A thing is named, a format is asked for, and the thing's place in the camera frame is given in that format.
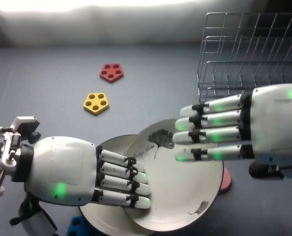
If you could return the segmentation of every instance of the white robotic hand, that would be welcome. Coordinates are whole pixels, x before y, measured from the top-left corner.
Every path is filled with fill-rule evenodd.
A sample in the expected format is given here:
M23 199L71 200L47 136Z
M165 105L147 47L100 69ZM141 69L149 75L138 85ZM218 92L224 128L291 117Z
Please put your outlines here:
M252 159L261 171L292 177L292 84L256 88L180 112L174 134L178 144L219 143L219 147L184 149L177 161Z
M17 117L9 128L0 127L0 196L5 175L24 182L26 191L19 217L11 219L11 225L23 221L29 235L53 235L57 228L39 201L63 206L151 206L142 163L76 138L50 137L36 143L38 125L35 117ZM22 140L36 145L21 144Z

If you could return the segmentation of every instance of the plate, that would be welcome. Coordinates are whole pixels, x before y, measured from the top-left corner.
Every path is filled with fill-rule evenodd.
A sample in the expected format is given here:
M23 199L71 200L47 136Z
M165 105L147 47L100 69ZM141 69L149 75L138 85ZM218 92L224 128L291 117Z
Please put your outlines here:
M108 151L123 154L135 136L119 136L101 146ZM121 207L87 204L81 206L80 211L93 227L110 236L147 236L153 233L133 222Z
M223 178L223 162L174 159L184 148L217 146L175 145L172 141L175 121L163 120L144 129L124 152L145 165L151 188L149 210L124 210L138 225L153 231L177 230L200 218L215 200Z

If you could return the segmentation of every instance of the table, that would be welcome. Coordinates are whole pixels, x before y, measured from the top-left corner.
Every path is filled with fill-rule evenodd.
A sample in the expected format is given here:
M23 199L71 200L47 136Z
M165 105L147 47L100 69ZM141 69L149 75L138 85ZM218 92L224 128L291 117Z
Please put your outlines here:
M199 45L95 46L0 49L0 126L16 116L36 116L42 137L70 136L96 145L146 126L177 118L198 101ZM105 63L120 63L124 78L109 84L99 77ZM95 117L84 111L88 93L105 92L110 108ZM256 180L250 160L227 161L231 189L190 226L160 236L292 236L292 179ZM6 177L0 198L0 236L25 236L10 218L24 198L22 183ZM41 204L65 236L78 208Z

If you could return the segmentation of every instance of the metal wire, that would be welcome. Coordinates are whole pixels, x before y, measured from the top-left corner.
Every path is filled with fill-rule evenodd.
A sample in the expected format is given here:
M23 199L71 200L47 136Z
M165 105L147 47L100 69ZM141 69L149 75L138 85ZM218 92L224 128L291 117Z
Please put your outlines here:
M197 79L200 102L292 83L292 13L208 13Z

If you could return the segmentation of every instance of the red pentagon block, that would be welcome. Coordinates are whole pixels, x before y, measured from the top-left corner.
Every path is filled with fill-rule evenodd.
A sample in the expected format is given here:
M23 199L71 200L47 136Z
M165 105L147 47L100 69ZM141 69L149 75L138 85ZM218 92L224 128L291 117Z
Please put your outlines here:
M100 71L100 77L109 83L113 83L124 76L124 72L121 65L115 64L105 64Z

